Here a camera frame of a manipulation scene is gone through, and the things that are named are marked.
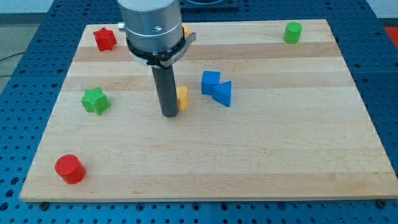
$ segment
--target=black cable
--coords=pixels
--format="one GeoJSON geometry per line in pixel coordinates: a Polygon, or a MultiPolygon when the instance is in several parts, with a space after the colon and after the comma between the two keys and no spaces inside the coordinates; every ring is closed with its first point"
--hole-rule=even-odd
{"type": "Polygon", "coordinates": [[[2,62],[2,61],[4,61],[4,60],[7,60],[7,59],[9,59],[9,58],[12,58],[12,57],[15,57],[15,56],[24,54],[24,53],[25,53],[25,52],[21,52],[21,53],[18,53],[18,54],[14,54],[14,55],[7,56],[7,57],[5,57],[5,58],[0,59],[0,62],[2,62]]]}

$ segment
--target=blue pegboard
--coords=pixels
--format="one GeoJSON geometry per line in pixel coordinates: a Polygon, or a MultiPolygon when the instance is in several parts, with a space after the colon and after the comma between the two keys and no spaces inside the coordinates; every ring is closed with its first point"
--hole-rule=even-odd
{"type": "MultiPolygon", "coordinates": [[[[327,19],[398,171],[398,53],[365,0],[240,0],[238,9],[184,9],[182,15],[185,22],[327,19]]],[[[0,96],[0,223],[398,223],[398,200],[51,203],[47,210],[21,202],[85,26],[120,20],[115,0],[55,0],[50,8],[0,96]]]]}

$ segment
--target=blue block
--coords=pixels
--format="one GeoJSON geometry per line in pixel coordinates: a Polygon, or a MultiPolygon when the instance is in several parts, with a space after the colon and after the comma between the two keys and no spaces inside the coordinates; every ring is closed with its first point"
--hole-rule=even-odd
{"type": "Polygon", "coordinates": [[[206,95],[213,94],[213,86],[220,82],[220,72],[203,71],[201,78],[201,93],[206,95]]]}
{"type": "Polygon", "coordinates": [[[213,87],[213,100],[229,107],[231,103],[232,82],[224,82],[213,87]]]}

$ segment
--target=black cylindrical tool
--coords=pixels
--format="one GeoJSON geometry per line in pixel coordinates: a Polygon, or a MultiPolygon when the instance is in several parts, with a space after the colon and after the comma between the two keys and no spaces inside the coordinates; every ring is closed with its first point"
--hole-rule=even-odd
{"type": "Polygon", "coordinates": [[[178,114],[178,101],[175,92],[173,66],[167,68],[152,67],[154,80],[159,97],[160,108],[165,117],[172,118],[178,114]]]}

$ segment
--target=wood grain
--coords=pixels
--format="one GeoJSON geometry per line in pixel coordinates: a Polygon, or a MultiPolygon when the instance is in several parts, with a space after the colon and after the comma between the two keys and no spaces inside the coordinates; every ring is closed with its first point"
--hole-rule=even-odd
{"type": "Polygon", "coordinates": [[[116,25],[86,27],[20,198],[27,202],[341,200],[397,198],[398,180],[325,20],[194,23],[198,40],[175,64],[190,104],[159,109],[149,67],[133,60],[116,25]],[[114,30],[99,52],[92,32],[114,30]],[[201,94],[203,70],[233,81],[231,107],[201,94]],[[101,86],[101,116],[80,104],[101,86]],[[85,179],[53,169],[76,154],[85,179]]]}

